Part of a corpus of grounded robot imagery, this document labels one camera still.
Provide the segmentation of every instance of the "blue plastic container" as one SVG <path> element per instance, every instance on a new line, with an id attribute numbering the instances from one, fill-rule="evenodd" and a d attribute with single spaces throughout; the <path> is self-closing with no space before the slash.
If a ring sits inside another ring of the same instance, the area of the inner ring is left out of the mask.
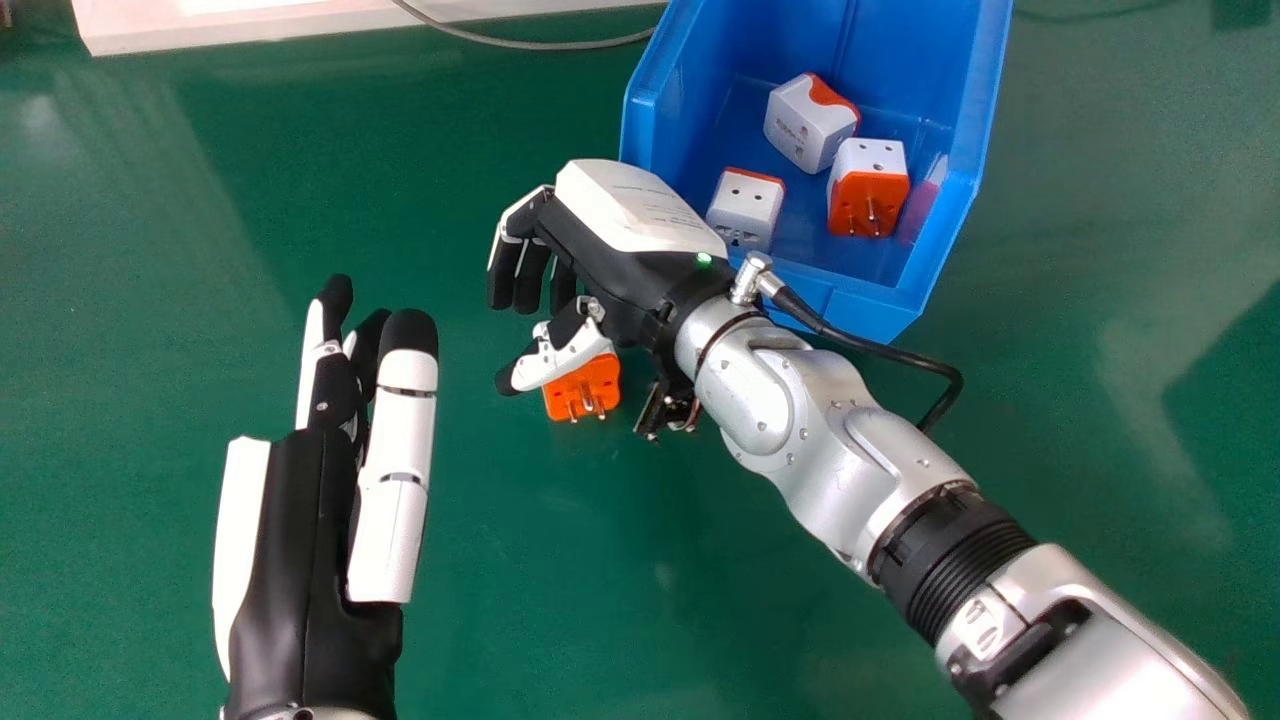
<path id="1" fill-rule="evenodd" d="M 726 167 L 777 176 L 772 255 L 833 325 L 888 342 L 924 310 L 978 193 L 1012 0 L 672 0 L 631 77 L 621 159 L 705 213 Z M 827 174 L 764 138 L 769 91 L 817 72 L 901 140 L 911 195 L 892 237 L 827 232 Z M 733 259 L 737 260 L 735 249 Z"/>

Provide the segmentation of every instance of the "robot forearm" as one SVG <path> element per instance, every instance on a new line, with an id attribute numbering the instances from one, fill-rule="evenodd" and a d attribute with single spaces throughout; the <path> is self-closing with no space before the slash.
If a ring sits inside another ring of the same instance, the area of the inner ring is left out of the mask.
<path id="1" fill-rule="evenodd" d="M 740 295 L 685 319 L 676 361 L 733 457 L 890 601 L 980 714 L 1243 719 L 1213 670 L 1066 551 L 986 502 L 842 356 Z"/>

